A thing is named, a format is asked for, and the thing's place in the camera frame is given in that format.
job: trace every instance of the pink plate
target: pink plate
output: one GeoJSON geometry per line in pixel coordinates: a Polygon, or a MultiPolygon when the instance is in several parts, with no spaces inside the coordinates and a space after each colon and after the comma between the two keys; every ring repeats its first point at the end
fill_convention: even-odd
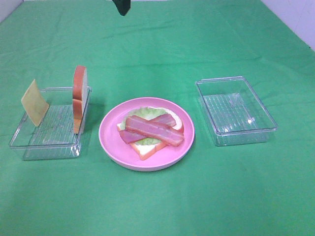
{"type": "Polygon", "coordinates": [[[190,116],[177,104],[156,97],[140,97],[114,107],[102,120],[98,138],[105,152],[119,165],[135,171],[157,171],[174,165],[190,149],[195,129],[190,116]],[[129,111],[140,107],[164,107],[175,112],[184,124],[184,141],[179,147],[166,146],[147,160],[141,161],[130,145],[124,143],[117,131],[117,124],[122,122],[129,111]]]}

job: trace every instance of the lettuce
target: lettuce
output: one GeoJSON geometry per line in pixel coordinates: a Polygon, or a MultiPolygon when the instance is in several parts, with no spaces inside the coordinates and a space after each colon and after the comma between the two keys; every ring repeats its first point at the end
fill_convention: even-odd
{"type": "MultiPolygon", "coordinates": [[[[120,125],[120,129],[125,129],[126,125],[126,119],[129,116],[139,116],[143,119],[151,120],[155,117],[158,117],[160,115],[166,114],[167,112],[164,109],[159,109],[159,108],[151,108],[151,107],[141,107],[139,109],[132,110],[128,113],[128,115],[124,118],[120,125]]],[[[145,138],[142,140],[139,140],[136,142],[138,145],[152,145],[152,144],[158,144],[161,141],[159,139],[153,139],[153,138],[145,138]]]]}

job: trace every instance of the clear plastic container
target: clear plastic container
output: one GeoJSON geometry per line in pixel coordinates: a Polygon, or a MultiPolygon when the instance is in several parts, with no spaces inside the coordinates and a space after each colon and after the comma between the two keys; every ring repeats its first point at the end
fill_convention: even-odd
{"type": "Polygon", "coordinates": [[[24,113],[9,146],[23,160],[77,157],[81,151],[85,118],[92,89],[88,87],[86,106],[78,134],[73,132],[72,87],[40,89],[50,104],[41,124],[35,127],[24,113]]]}
{"type": "Polygon", "coordinates": [[[217,146],[266,142],[277,124],[242,77],[197,81],[200,102],[217,146]]]}

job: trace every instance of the plate rim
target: plate rim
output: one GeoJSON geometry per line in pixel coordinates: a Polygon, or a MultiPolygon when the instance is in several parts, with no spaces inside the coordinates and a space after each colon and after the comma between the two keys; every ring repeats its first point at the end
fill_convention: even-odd
{"type": "Polygon", "coordinates": [[[193,141],[194,141],[194,137],[195,137],[195,128],[194,128],[194,124],[193,124],[193,121],[190,117],[190,115],[181,107],[179,106],[178,104],[170,101],[170,100],[167,100],[167,99],[164,99],[164,98],[159,98],[159,97],[137,97],[137,98],[133,98],[133,99],[130,99],[130,100],[127,100],[127,101],[124,101],[118,105],[116,105],[115,107],[113,107],[105,116],[104,118],[102,119],[100,125],[99,125],[99,129],[98,129],[98,139],[99,139],[99,142],[103,148],[103,150],[106,152],[106,154],[110,157],[110,159],[112,159],[114,162],[116,162],[117,164],[127,168],[127,169],[130,169],[130,170],[134,170],[134,171],[142,171],[142,172],[149,172],[149,171],[157,171],[157,170],[162,170],[162,169],[165,169],[165,168],[168,168],[174,164],[176,164],[178,161],[180,161],[186,154],[187,152],[190,150],[192,144],[193,144],[193,141]],[[123,106],[125,103],[130,103],[130,102],[133,102],[133,101],[136,101],[136,100],[145,100],[145,99],[153,99],[153,100],[159,100],[159,101],[163,101],[163,102],[167,102],[167,103],[170,103],[171,105],[174,105],[176,106],[178,109],[182,110],[184,112],[184,114],[187,116],[188,120],[189,120],[189,123],[191,124],[191,140],[187,146],[187,148],[184,150],[183,154],[178,157],[178,158],[175,158],[175,159],[172,159],[171,161],[167,162],[167,163],[163,163],[162,165],[150,165],[150,166],[139,166],[139,165],[134,165],[134,164],[130,164],[130,163],[127,163],[127,162],[124,162],[122,160],[120,160],[119,158],[117,157],[114,157],[112,154],[110,154],[104,144],[102,143],[102,138],[101,138],[101,131],[102,131],[102,126],[104,124],[104,122],[106,121],[107,117],[109,115],[112,114],[112,112],[114,110],[116,110],[118,107],[120,106],[123,106]]]}

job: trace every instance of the white wall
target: white wall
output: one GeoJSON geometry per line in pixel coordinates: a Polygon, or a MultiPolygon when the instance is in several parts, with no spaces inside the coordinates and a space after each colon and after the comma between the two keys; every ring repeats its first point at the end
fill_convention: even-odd
{"type": "Polygon", "coordinates": [[[7,18],[23,0],[0,0],[0,22],[7,18]]]}
{"type": "Polygon", "coordinates": [[[315,51],[315,0],[261,0],[315,51]]]}

